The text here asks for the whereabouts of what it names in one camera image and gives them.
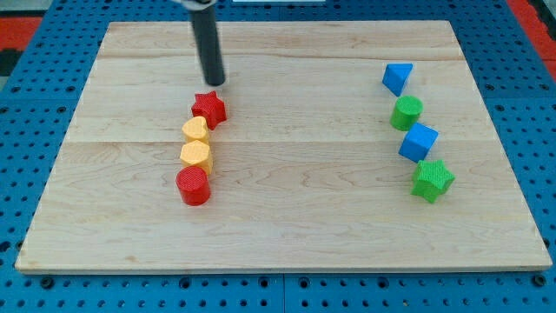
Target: yellow block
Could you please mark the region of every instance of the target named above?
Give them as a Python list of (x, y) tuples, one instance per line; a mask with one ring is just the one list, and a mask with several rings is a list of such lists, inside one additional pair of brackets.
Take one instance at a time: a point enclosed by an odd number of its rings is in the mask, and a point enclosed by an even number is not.
[(204, 117), (191, 118), (183, 125), (182, 131), (186, 143), (199, 140), (209, 144), (209, 129), (207, 127), (207, 120)]
[(184, 168), (188, 166), (198, 166), (202, 168), (207, 175), (212, 173), (212, 154), (210, 153), (210, 146), (199, 140), (183, 145), (180, 160), (182, 160)]

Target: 3d printed block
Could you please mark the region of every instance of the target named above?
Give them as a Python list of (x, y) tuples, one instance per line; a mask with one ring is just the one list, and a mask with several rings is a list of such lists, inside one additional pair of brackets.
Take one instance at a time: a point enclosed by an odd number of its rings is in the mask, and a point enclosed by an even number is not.
[(194, 117), (205, 117), (210, 130), (214, 130), (220, 122), (226, 121), (224, 102), (218, 98), (216, 91), (208, 94), (195, 94), (195, 104), (191, 107)]
[(423, 103), (414, 96), (399, 97), (390, 117), (390, 124), (397, 130), (408, 131), (419, 119)]
[(414, 123), (414, 126), (403, 139), (398, 153), (417, 163), (425, 159), (437, 137), (438, 131), (421, 123)]
[(188, 205), (201, 205), (210, 198), (207, 173), (199, 167), (189, 166), (177, 174), (175, 184), (182, 200)]
[(207, 120), (204, 117), (193, 117), (188, 120), (183, 125), (182, 132), (186, 143), (198, 140), (209, 144), (209, 129), (207, 128)]
[(386, 66), (382, 83), (387, 86), (397, 97), (406, 87), (407, 79), (413, 69), (411, 63), (391, 63)]
[(439, 195), (446, 193), (454, 179), (455, 176), (446, 169), (444, 161), (419, 161), (413, 175), (414, 187), (411, 194), (434, 203)]
[(194, 142), (184, 144), (180, 160), (182, 160), (184, 168), (197, 166), (202, 168), (207, 175), (212, 173), (212, 154), (210, 153), (210, 147), (206, 143), (195, 140)]

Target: blue block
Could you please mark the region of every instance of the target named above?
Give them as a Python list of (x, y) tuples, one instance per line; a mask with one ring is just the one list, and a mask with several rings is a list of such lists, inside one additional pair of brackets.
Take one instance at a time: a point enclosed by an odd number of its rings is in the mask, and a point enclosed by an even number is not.
[(403, 139), (398, 153), (417, 163), (425, 159), (428, 151), (433, 147), (436, 137), (438, 137), (438, 131), (421, 123), (415, 123)]
[(406, 87), (407, 79), (413, 69), (411, 63), (391, 63), (386, 66), (382, 83), (387, 86), (397, 97)]

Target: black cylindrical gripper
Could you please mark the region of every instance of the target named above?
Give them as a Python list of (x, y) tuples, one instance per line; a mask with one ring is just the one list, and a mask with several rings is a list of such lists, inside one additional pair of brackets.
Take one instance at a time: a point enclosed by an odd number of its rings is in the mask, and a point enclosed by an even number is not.
[(215, 6), (210, 5), (204, 10), (190, 10), (189, 16), (205, 82), (211, 86), (220, 86), (226, 80), (226, 75), (216, 29)]

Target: red object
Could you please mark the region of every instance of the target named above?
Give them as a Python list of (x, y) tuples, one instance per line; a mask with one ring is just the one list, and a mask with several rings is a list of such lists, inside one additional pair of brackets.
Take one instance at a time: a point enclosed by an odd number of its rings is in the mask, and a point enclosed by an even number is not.
[(208, 94), (195, 94), (195, 104), (191, 107), (191, 112), (194, 117), (204, 117), (210, 130), (214, 130), (218, 123), (227, 119), (224, 102), (218, 98), (216, 91)]
[(180, 190), (182, 200), (188, 205), (201, 205), (210, 198), (207, 173), (199, 167), (189, 166), (180, 170), (175, 183)]
[(507, 4), (556, 80), (556, 41), (548, 35), (548, 28), (539, 20), (537, 10), (527, 0), (507, 0)]
[(0, 50), (25, 50), (42, 20), (42, 17), (0, 17)]

